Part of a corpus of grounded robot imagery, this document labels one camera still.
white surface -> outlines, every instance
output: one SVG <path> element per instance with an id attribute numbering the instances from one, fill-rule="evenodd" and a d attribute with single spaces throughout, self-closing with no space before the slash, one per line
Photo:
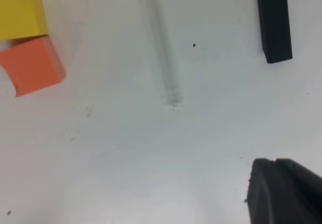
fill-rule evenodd
<path id="1" fill-rule="evenodd" d="M 163 0 L 173 111 L 139 0 L 44 0 L 68 77 L 16 99 L 0 71 L 0 222 L 249 223 L 254 158 L 321 175 L 322 0 L 288 1 L 294 59 L 268 65 L 256 0 Z"/>

